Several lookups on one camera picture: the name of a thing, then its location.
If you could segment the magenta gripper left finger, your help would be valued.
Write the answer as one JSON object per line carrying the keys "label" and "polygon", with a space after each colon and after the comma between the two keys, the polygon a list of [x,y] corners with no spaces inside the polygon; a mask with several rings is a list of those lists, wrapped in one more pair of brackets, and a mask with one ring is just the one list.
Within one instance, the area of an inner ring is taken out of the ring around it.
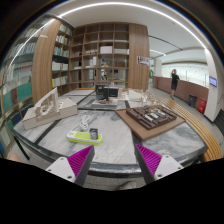
{"label": "magenta gripper left finger", "polygon": [[94,146],[90,145],[68,158],[59,157],[47,168],[47,171],[78,186],[83,186],[94,155]]}

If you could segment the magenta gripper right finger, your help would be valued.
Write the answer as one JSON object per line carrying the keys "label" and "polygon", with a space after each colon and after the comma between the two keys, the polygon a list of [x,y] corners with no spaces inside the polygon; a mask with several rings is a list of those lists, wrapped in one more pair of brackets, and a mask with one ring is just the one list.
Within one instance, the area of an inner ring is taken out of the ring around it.
{"label": "magenta gripper right finger", "polygon": [[183,169],[170,155],[160,155],[139,144],[136,145],[135,155],[147,184]]}

